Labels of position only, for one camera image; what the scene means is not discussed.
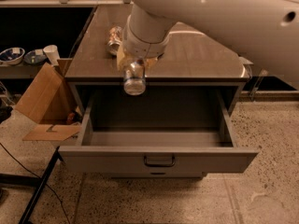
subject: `white paper cup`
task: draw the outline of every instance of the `white paper cup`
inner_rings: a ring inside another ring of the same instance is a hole
[[[50,63],[53,65],[57,65],[58,64],[57,60],[60,59],[57,46],[49,45],[46,46],[43,50],[46,56],[48,57],[48,59],[50,60]]]

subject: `cabinet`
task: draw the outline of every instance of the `cabinet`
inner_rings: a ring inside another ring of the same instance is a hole
[[[257,151],[239,147],[230,121],[249,76],[235,53],[178,23],[147,90],[128,96],[106,51],[108,31],[130,6],[99,6],[65,76],[84,114],[69,169],[112,177],[201,177],[241,173]]]

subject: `speckled floor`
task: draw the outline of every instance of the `speckled floor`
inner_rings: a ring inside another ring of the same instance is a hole
[[[244,174],[197,179],[106,179],[77,174],[57,163],[49,185],[70,223],[299,223],[299,102],[238,103],[232,116],[237,142],[260,154]],[[41,175],[54,148],[23,142],[35,124],[17,111],[0,125],[0,142]],[[27,175],[0,148],[0,173]],[[0,223],[18,223],[33,189],[4,188]],[[68,223],[46,188],[30,219]]]

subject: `black cable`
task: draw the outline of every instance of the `black cable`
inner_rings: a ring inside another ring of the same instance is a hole
[[[26,170],[28,173],[30,173],[30,174],[32,174],[32,175],[34,175],[34,176],[36,176],[36,177],[38,177],[38,178],[41,178],[41,176],[39,176],[39,175],[37,175],[37,174],[35,174],[34,172],[32,172],[32,171],[30,171],[28,168],[26,168],[23,164],[21,164],[5,147],[4,147],[4,145],[2,145],[2,143],[0,143],[0,146],[3,148],[3,150],[14,160],[14,161],[16,161],[24,170]],[[67,216],[67,214],[66,214],[66,212],[65,212],[65,209],[64,209],[64,205],[63,205],[63,201],[60,199],[60,197],[58,196],[58,194],[56,193],[56,191],[52,188],[52,187],[50,187],[48,184],[46,184],[46,186],[54,193],[54,195],[56,196],[56,198],[58,199],[58,201],[60,202],[60,205],[61,205],[61,207],[62,207],[62,209],[63,209],[63,212],[64,212],[64,215],[65,215],[65,217],[66,217],[66,219],[67,219],[67,222],[70,224],[71,222],[70,222],[70,220],[68,219],[68,216]]]

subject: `black metal frame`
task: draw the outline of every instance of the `black metal frame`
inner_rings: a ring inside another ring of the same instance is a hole
[[[41,178],[39,177],[31,177],[31,176],[21,176],[21,175],[4,175],[0,174],[0,185],[9,185],[9,186],[25,186],[25,187],[36,187],[35,192],[29,201],[20,221],[19,224],[28,224],[31,223],[29,221],[29,218],[31,214],[33,213],[37,201],[47,185],[47,181],[55,167],[55,163],[57,160],[61,160],[61,156],[59,155],[58,152],[58,147],[56,148],[55,152],[53,153],[48,166],[42,175]]]

